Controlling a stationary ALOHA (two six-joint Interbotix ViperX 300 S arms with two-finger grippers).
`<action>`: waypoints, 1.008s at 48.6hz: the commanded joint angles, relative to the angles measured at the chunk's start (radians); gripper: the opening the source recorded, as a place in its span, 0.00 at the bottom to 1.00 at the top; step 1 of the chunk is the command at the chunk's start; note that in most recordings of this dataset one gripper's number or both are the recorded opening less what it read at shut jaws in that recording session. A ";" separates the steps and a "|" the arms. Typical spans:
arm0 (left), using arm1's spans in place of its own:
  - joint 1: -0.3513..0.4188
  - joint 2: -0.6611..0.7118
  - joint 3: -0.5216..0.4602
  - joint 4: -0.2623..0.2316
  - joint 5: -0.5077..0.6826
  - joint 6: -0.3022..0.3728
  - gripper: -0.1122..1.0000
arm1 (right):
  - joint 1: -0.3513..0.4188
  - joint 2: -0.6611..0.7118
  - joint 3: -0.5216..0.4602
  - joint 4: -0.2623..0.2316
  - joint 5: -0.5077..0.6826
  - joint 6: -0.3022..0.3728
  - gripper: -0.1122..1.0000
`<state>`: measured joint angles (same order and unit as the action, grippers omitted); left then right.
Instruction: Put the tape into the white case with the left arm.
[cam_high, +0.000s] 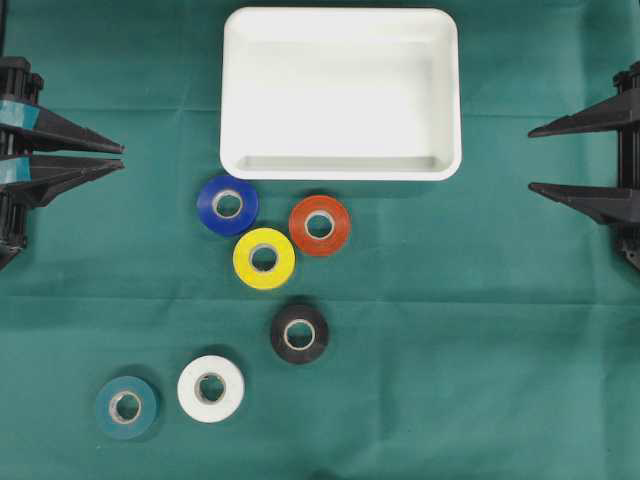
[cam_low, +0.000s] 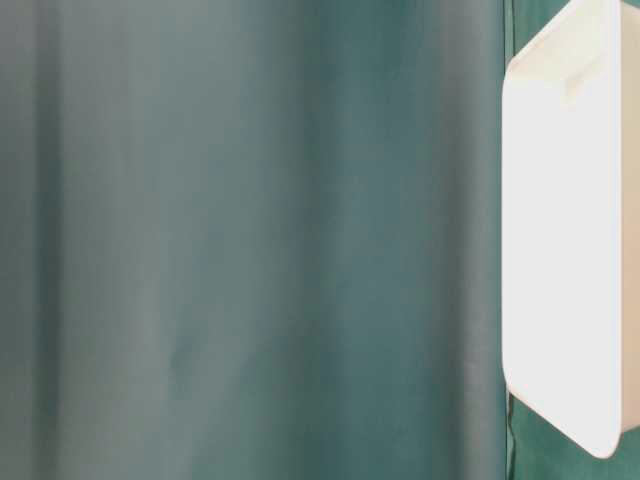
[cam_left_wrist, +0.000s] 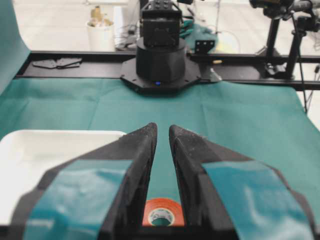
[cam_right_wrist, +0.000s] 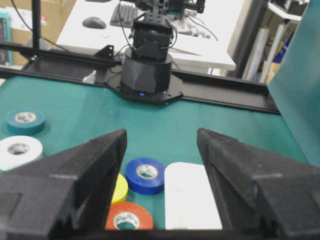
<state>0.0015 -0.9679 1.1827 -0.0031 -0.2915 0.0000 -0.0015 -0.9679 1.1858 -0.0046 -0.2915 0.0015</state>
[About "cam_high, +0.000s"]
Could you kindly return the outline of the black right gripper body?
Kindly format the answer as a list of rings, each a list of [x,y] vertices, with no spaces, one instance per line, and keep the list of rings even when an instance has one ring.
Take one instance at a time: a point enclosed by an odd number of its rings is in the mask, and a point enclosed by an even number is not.
[[[627,210],[618,228],[618,245],[626,260],[639,269],[639,62],[614,76],[614,85],[624,94],[629,119],[618,130],[618,181],[629,190]]]

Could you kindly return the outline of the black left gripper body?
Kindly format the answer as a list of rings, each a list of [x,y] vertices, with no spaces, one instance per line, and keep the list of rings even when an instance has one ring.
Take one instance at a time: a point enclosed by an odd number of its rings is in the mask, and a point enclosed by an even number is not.
[[[26,247],[28,206],[6,189],[31,180],[33,146],[26,135],[39,118],[38,97],[44,80],[24,57],[1,59],[1,266],[6,267]]]

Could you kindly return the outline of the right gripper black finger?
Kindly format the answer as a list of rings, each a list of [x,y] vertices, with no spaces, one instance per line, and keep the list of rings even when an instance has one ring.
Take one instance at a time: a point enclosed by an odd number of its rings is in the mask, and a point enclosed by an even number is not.
[[[639,190],[532,182],[528,188],[606,226],[639,225]]]
[[[631,88],[528,133],[529,138],[620,130],[639,122],[639,89]]]

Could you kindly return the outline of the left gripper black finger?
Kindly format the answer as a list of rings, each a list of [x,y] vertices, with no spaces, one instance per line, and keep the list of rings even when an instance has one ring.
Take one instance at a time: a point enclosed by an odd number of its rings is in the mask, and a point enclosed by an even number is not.
[[[17,155],[1,157],[1,193],[29,207],[44,207],[58,195],[123,169],[119,159]]]
[[[122,154],[124,147],[37,105],[1,100],[1,129],[22,137],[32,150]]]

